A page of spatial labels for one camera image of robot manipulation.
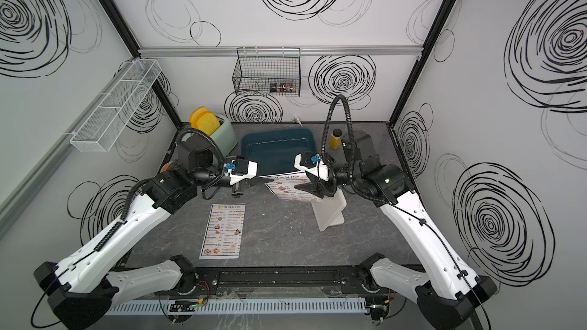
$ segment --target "wire mesh basket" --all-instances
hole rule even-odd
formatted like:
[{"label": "wire mesh basket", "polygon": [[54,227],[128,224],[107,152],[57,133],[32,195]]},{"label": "wire mesh basket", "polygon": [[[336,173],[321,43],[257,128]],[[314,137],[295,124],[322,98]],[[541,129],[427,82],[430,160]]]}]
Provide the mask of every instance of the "wire mesh basket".
[{"label": "wire mesh basket", "polygon": [[251,91],[272,96],[300,95],[300,48],[239,47],[237,54],[232,73],[237,95]]},{"label": "wire mesh basket", "polygon": [[133,61],[70,143],[81,152],[108,152],[160,74],[156,60]]}]

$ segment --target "black wire basket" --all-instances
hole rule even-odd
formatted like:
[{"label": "black wire basket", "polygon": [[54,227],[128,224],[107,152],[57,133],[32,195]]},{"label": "black wire basket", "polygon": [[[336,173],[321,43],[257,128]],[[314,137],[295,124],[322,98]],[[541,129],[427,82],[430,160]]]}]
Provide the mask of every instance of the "black wire basket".
[{"label": "black wire basket", "polygon": [[271,96],[300,95],[302,73],[299,48],[239,47],[237,54],[237,64],[232,73],[232,84],[237,95],[246,92]]}]

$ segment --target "white cable tray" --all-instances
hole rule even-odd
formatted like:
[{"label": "white cable tray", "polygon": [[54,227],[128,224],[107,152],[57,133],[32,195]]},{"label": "white cable tray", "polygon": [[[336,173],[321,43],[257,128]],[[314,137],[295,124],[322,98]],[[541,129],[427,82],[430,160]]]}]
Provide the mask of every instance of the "white cable tray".
[{"label": "white cable tray", "polygon": [[271,298],[210,299],[192,311],[173,311],[173,299],[136,299],[111,308],[107,315],[251,315],[251,314],[364,314],[365,299],[355,298]]},{"label": "white cable tray", "polygon": [[136,59],[70,143],[81,152],[108,152],[161,74],[157,60]]}]

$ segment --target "cable clip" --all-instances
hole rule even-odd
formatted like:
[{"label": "cable clip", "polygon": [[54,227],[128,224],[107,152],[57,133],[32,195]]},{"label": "cable clip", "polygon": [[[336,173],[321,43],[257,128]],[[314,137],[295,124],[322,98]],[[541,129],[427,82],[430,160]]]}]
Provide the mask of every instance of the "cable clip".
[{"label": "cable clip", "polygon": [[467,275],[469,275],[469,273],[467,273],[466,270],[461,270],[461,272],[459,274],[457,274],[457,278],[459,278],[459,280],[460,280],[462,277],[465,277]]}]

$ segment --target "menu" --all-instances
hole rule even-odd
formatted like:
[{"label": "menu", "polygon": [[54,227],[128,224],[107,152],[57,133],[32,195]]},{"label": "menu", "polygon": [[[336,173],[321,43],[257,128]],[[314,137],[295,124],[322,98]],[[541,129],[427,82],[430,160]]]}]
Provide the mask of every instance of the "menu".
[{"label": "menu", "polygon": [[245,204],[213,204],[200,260],[238,259]]},{"label": "menu", "polygon": [[322,199],[308,192],[297,190],[296,185],[310,182],[305,172],[292,172],[285,174],[275,174],[272,176],[263,176],[273,179],[265,185],[269,190],[282,200],[296,200],[298,202],[320,203]]}]

